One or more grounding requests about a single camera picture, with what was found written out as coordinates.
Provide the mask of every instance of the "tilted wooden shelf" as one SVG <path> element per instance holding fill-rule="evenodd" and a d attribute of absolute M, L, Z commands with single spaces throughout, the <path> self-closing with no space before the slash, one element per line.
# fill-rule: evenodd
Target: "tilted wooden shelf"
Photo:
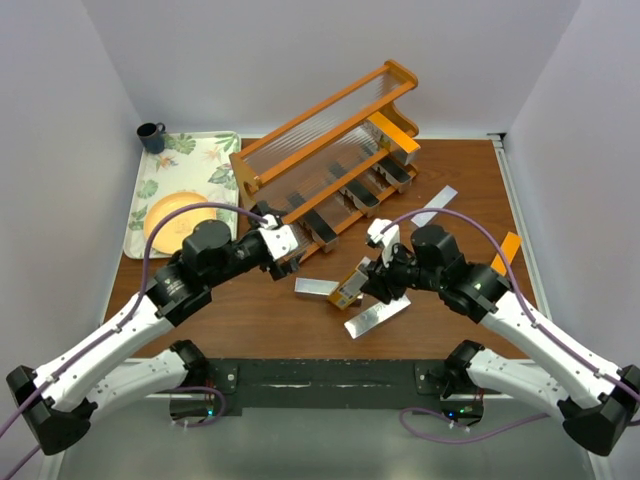
<path fill-rule="evenodd" d="M 418 173 L 372 128 L 372 119 L 383 119 L 398 135 L 417 135 L 418 127 L 393 103 L 417 85 L 413 73 L 388 60 L 232 154 L 245 208 L 284 212 L 306 250 L 303 260 L 334 248 L 340 233 L 406 190 Z"/>

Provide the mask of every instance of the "cable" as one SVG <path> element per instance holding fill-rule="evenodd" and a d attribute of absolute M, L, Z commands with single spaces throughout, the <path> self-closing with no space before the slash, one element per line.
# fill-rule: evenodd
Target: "cable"
<path fill-rule="evenodd" d="M 192 205 L 187 205 L 185 207 L 179 208 L 179 209 L 174 210 L 173 212 L 171 212 L 169 215 L 167 215 L 162 220 L 160 220 L 158 222 L 158 224 L 153 228 L 153 230 L 151 230 L 151 233 L 149 234 L 149 238 L 147 239 L 147 244 L 144 247 L 144 255 L 143 255 L 143 258 L 142 258 L 142 280 L 140 282 L 140 290 L 138 291 L 138 298 L 136 298 L 136 301 L 134 302 L 133 306 L 131 307 L 131 310 L 129 310 L 129 312 L 122 318 L 122 320 L 120 320 L 120 322 L 118 322 L 116 324 L 117 327 L 122 328 L 124 325 L 129 323 L 131 321 L 131 319 L 133 318 L 134 313 L 136 312 L 136 310 L 138 309 L 138 307 L 142 303 L 142 300 L 143 300 L 144 294 L 145 294 L 145 290 L 147 288 L 147 280 L 149 278 L 149 263 L 150 263 L 150 256 L 151 256 L 151 245 L 153 244 L 153 241 L 155 240 L 156 236 L 158 235 L 158 232 L 160 231 L 160 229 L 162 229 L 162 227 L 164 227 L 167 224 L 167 222 L 169 222 L 170 220 L 174 219 L 178 215 L 181 215 L 181 214 L 183 214 L 185 212 L 188 212 L 190 210 L 196 210 L 196 209 L 199 209 L 199 208 L 221 208 L 223 210 L 231 210 L 232 212 L 236 212 L 236 213 L 239 213 L 241 215 L 245 215 L 245 216 L 247 216 L 249 218 L 252 218 L 252 219 L 254 219 L 254 220 L 256 220 L 256 221 L 258 221 L 260 223 L 266 223 L 267 222 L 266 219 L 262 218 L 259 215 L 256 215 L 253 212 L 249 212 L 248 210 L 245 210 L 245 209 L 240 208 L 240 207 L 236 207 L 234 205 L 227 205 L 225 203 L 218 203 L 218 202 L 194 203 Z M 57 381 L 57 379 L 60 377 L 60 375 L 62 375 L 65 371 L 67 371 L 67 369 L 70 366 L 75 364 L 84 355 L 86 355 L 88 352 L 90 352 L 95 347 L 100 345 L 102 342 L 104 342 L 107 338 L 109 338 L 114 333 L 115 333 L 115 330 L 112 329 L 112 330 L 108 330 L 104 334 L 100 335 L 98 338 L 93 340 L 91 343 L 86 345 L 84 348 L 78 350 L 66 362 L 64 362 L 60 366 L 60 368 L 58 368 L 55 372 L 53 372 L 51 374 L 50 378 L 48 378 L 47 380 L 42 382 L 42 384 L 38 388 L 36 388 L 33 391 L 33 393 L 31 393 L 31 395 L 29 395 L 29 397 L 27 397 L 27 399 L 24 402 L 22 402 L 20 404 L 18 409 L 9 417 L 9 419 L 5 423 L 3 423 L 2 426 L 0 426 L 0 438 L 2 438 L 4 436 L 4 434 L 7 432 L 7 430 L 9 430 L 9 427 L 11 427 L 11 425 L 13 425 L 13 423 L 18 419 L 18 417 L 20 417 L 20 415 L 22 415 L 22 413 L 24 413 L 24 411 L 29 407 L 29 405 L 31 405 L 31 403 L 36 398 L 38 398 L 40 395 L 42 395 L 42 393 L 49 387 L 49 385 L 51 385 L 52 382 Z"/>
<path fill-rule="evenodd" d="M 181 426 L 186 427 L 186 428 L 206 427 L 207 425 L 212 425 L 212 424 L 216 423 L 217 421 L 219 421 L 222 418 L 222 416 L 225 414 L 225 412 L 227 411 L 227 399 L 224 398 L 224 395 L 222 394 L 222 392 L 220 392 L 219 390 L 216 390 L 215 388 L 210 388 L 210 387 L 178 387 L 178 388 L 174 388 L 174 389 L 169 390 L 169 392 L 170 393 L 207 392 L 207 393 L 213 393 L 217 398 L 220 399 L 220 410 L 213 417 L 207 418 L 203 422 L 197 422 L 197 423 L 183 422 L 183 423 L 178 423 L 178 425 L 181 425 Z"/>
<path fill-rule="evenodd" d="M 2 480 L 10 480 L 11 478 L 13 478 L 13 476 L 18 473 L 18 470 L 20 470 L 22 467 L 24 467 L 24 465 L 31 460 L 31 457 L 33 457 L 36 453 L 38 453 L 40 451 L 40 445 L 36 445 L 35 447 L 33 447 L 31 449 L 31 451 L 29 453 L 27 453 L 22 460 L 20 460 L 18 463 L 16 463 L 15 467 L 13 467 L 11 469 L 11 471 L 9 473 L 7 473 L 4 477 L 2 477 Z"/>
<path fill-rule="evenodd" d="M 515 294 L 516 299 L 518 300 L 518 303 L 520 304 L 520 307 L 522 308 L 522 311 L 524 312 L 526 317 L 529 319 L 529 321 L 531 321 L 531 323 L 536 325 L 536 323 L 537 323 L 536 319 L 533 316 L 533 314 L 531 313 L 531 311 L 529 310 L 529 308 L 527 307 L 526 300 L 524 298 L 522 290 L 520 290 L 520 286 L 518 285 L 518 282 L 516 280 L 516 276 L 513 273 L 513 269 L 511 268 L 511 264 L 509 263 L 509 260 L 507 260 L 507 257 L 505 256 L 504 252 L 502 251 L 502 248 L 500 248 L 500 245 L 498 244 L 496 239 L 493 238 L 493 236 L 489 233 L 489 231 L 486 228 L 484 228 L 482 225 L 480 225 L 478 222 L 476 222 L 474 219 L 472 219 L 472 218 L 470 218 L 470 217 L 468 217 L 468 216 L 466 216 L 466 215 L 464 215 L 464 214 L 462 214 L 460 212 L 456 212 L 455 210 L 449 210 L 448 208 L 435 208 L 435 207 L 434 208 L 430 208 L 430 207 L 420 208 L 418 210 L 413 210 L 413 211 L 411 211 L 409 213 L 405 213 L 404 215 L 400 215 L 398 218 L 393 220 L 389 225 L 384 227 L 382 229 L 381 233 L 386 232 L 387 230 L 389 230 L 394 225 L 397 225 L 400 222 L 402 222 L 403 220 L 411 218 L 414 215 L 417 215 L 419 213 L 444 213 L 446 215 L 451 215 L 453 217 L 457 217 L 457 218 L 459 218 L 461 220 L 464 220 L 465 222 L 467 222 L 468 224 L 470 224 L 471 226 L 473 226 L 477 230 L 479 230 L 480 233 L 482 233 L 487 238 L 487 240 L 489 240 L 489 243 L 491 243 L 493 248 L 496 250 L 496 252 L 500 256 L 500 259 L 502 260 L 502 263 L 504 264 L 505 268 L 507 269 L 507 276 L 509 277 L 509 280 L 511 280 L 511 285 L 513 287 L 513 293 Z M 560 347 L 562 350 L 564 350 L 565 353 L 567 353 L 571 358 L 573 358 L 578 363 L 580 363 L 582 366 L 584 366 L 587 370 L 591 371 L 595 375 L 601 375 L 602 378 L 604 378 L 605 380 L 607 380 L 610 383 L 614 384 L 616 387 L 619 387 L 622 390 L 624 390 L 627 394 L 629 394 L 629 396 L 631 396 L 631 398 L 633 398 L 637 403 L 640 404 L 640 394 L 638 394 L 638 392 L 633 390 L 631 387 L 629 387 L 627 384 L 625 384 L 621 380 L 618 380 L 617 378 L 609 375 L 608 373 L 601 374 L 599 372 L 598 368 L 595 365 L 593 365 L 591 362 L 589 362 L 586 358 L 583 358 L 582 356 L 580 356 L 580 354 L 578 352 L 576 352 L 569 345 L 567 345 L 562 340 L 560 340 L 556 335 L 553 334 L 553 332 L 551 332 L 544 325 L 537 324 L 536 328 L 538 328 L 549 340 L 551 340 L 558 347 Z M 629 422 L 629 426 L 635 427 L 637 425 L 640 425 L 640 419 Z"/>
<path fill-rule="evenodd" d="M 400 415 L 399 415 L 400 416 L 400 423 L 402 424 L 402 426 L 405 429 L 407 429 L 409 432 L 411 432 L 413 435 L 415 435 L 418 438 L 422 438 L 423 440 L 430 440 L 432 442 L 443 443 L 445 445 L 467 445 L 469 443 L 480 442 L 482 440 L 486 440 L 487 438 L 491 438 L 491 437 L 493 437 L 495 435 L 498 435 L 500 433 L 504 433 L 504 432 L 506 432 L 508 430 L 511 430 L 513 428 L 520 427 L 522 425 L 526 425 L 527 423 L 535 422 L 537 420 L 542 420 L 543 418 L 547 418 L 548 417 L 548 415 L 546 413 L 539 413 L 537 415 L 532 415 L 531 417 L 526 417 L 526 418 L 523 418 L 521 420 L 517 420 L 517 421 L 515 421 L 513 423 L 510 423 L 508 425 L 505 425 L 503 427 L 496 428 L 495 430 L 492 430 L 492 431 L 487 432 L 487 433 L 483 433 L 482 435 L 478 435 L 476 437 L 464 438 L 464 439 L 453 439 L 453 438 L 438 437 L 438 436 L 435 436 L 435 435 L 429 435 L 428 433 L 419 432 L 418 430 L 413 428 L 411 425 L 409 425 L 407 423 L 407 421 L 405 420 L 404 416 L 409 412 L 426 413 L 428 415 L 432 415 L 432 416 L 437 417 L 437 418 L 439 418 L 441 420 L 444 420 L 445 422 L 449 423 L 450 425 L 453 425 L 454 427 L 462 428 L 464 430 L 467 429 L 467 426 L 462 425 L 459 422 L 454 422 L 450 418 L 445 417 L 443 414 L 438 413 L 438 412 L 433 411 L 433 410 L 429 410 L 427 408 L 408 407 L 408 408 L 405 408 L 405 409 L 400 411 Z"/>

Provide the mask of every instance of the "gray floor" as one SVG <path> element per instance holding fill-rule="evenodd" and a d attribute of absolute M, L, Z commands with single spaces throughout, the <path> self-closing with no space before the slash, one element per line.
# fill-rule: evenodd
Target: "gray floor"
<path fill-rule="evenodd" d="M 531 415 L 489 400 L 472 433 Z M 419 416 L 425 431 L 465 435 Z M 148 399 L 96 425 L 67 451 L 58 479 L 589 479 L 584 452 L 544 419 L 484 442 L 445 446 L 406 432 L 394 411 L 248 409 L 211 427 L 171 427 L 168 402 Z"/>

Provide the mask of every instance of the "floral tray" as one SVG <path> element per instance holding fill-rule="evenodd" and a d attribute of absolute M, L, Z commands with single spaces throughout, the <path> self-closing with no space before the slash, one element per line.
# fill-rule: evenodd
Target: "floral tray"
<path fill-rule="evenodd" d="M 145 217 L 151 207 L 167 195 L 196 192 L 211 202 L 238 205 L 238 186 L 229 161 L 231 153 L 240 151 L 237 133 L 172 133 L 165 134 L 164 139 L 162 153 L 154 155 L 146 150 L 142 153 L 124 239 L 124 253 L 129 258 L 142 258 L 146 244 Z M 235 238 L 237 214 L 218 210 L 216 218 L 229 225 Z M 167 256 L 151 250 L 151 258 Z"/>

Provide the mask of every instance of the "orange bar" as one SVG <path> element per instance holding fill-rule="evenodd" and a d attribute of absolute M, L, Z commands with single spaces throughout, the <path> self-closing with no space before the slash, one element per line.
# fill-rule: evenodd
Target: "orange bar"
<path fill-rule="evenodd" d="M 351 170 L 350 172 L 344 174 L 342 177 L 340 177 L 338 180 L 333 182 L 327 188 L 325 188 L 320 193 L 315 195 L 313 198 L 311 198 L 310 200 L 307 200 L 306 202 L 304 202 L 303 205 L 300 205 L 293 212 L 291 212 L 288 215 L 286 215 L 282 219 L 282 221 L 284 223 L 295 222 L 298 218 L 300 218 L 302 215 L 307 213 L 313 207 L 315 207 L 320 202 L 322 202 L 325 199 L 327 199 L 329 197 L 329 195 L 331 195 L 333 193 L 336 193 L 338 190 L 340 190 L 342 187 L 344 187 L 351 180 L 354 180 L 358 175 L 363 173 L 367 168 L 371 167 L 375 163 L 378 163 L 380 160 L 382 160 L 387 155 L 389 155 L 389 152 L 387 150 L 380 150 L 378 153 L 376 153 L 373 156 L 367 158 L 364 162 L 362 162 L 360 165 L 355 167 L 353 170 Z"/>
<path fill-rule="evenodd" d="M 241 152 L 242 153 L 242 157 L 246 158 L 248 155 L 250 155 L 251 153 L 255 152 L 258 148 L 264 146 L 266 143 L 270 142 L 274 138 L 278 138 L 280 135 L 282 135 L 283 133 L 288 132 L 289 130 L 291 130 L 296 125 L 301 124 L 302 122 L 304 122 L 308 118 L 313 117 L 318 112 L 321 112 L 325 108 L 330 107 L 331 105 L 336 103 L 338 100 L 346 97 L 347 95 L 349 95 L 354 90 L 357 90 L 358 88 L 362 87 L 363 85 L 369 83 L 371 80 L 376 78 L 378 75 L 381 75 L 381 74 L 385 73 L 387 70 L 389 70 L 389 66 L 388 65 L 383 65 L 382 67 L 378 68 L 377 70 L 374 70 L 370 74 L 362 77 L 356 83 L 353 83 L 353 84 L 349 85 L 348 87 L 340 90 L 338 93 L 330 96 L 324 102 L 319 103 L 318 105 L 313 107 L 311 110 L 307 110 L 302 115 L 300 115 L 300 116 L 294 118 L 293 120 L 285 123 L 281 127 L 275 129 L 273 132 L 271 132 L 268 135 L 265 135 L 264 137 L 262 137 L 260 140 L 258 140 L 256 142 L 253 142 L 251 145 L 249 145 L 249 146 L 247 146 L 247 147 L 242 149 L 242 152 Z"/>
<path fill-rule="evenodd" d="M 387 103 L 390 103 L 396 98 L 398 98 L 399 96 L 404 95 L 406 92 L 408 92 L 412 88 L 413 88 L 413 85 L 411 85 L 410 83 L 406 83 L 396 88 L 393 92 L 386 94 L 380 100 L 377 100 L 376 102 L 369 105 L 367 108 L 360 110 L 360 112 L 357 115 L 341 123 L 334 129 L 322 135 L 320 138 L 317 138 L 316 140 L 311 142 L 309 145 L 301 148 L 293 155 L 289 155 L 282 162 L 271 167 L 265 173 L 260 175 L 260 181 L 262 182 L 263 185 L 267 185 L 271 180 L 274 180 L 275 178 L 279 177 L 283 173 L 288 172 L 290 169 L 295 167 L 296 164 L 307 159 L 317 151 L 321 150 L 328 143 L 335 141 L 337 138 L 345 135 L 346 133 L 356 128 L 362 121 L 364 121 L 364 119 L 366 119 L 372 113 L 377 112 L 382 107 L 384 107 Z"/>
<path fill-rule="evenodd" d="M 511 262 L 513 262 L 516 253 L 518 253 L 518 249 L 520 248 L 521 243 L 522 239 L 518 235 L 511 232 L 507 233 L 507 236 L 502 242 L 500 248 L 502 248 L 504 255 L 507 257 L 507 260 L 509 260 L 509 265 L 511 265 Z M 493 259 L 493 262 L 491 262 L 491 268 L 493 268 L 500 275 L 506 275 L 507 273 L 507 268 L 504 266 L 504 263 L 502 263 L 500 255 L 496 255 L 496 258 Z"/>

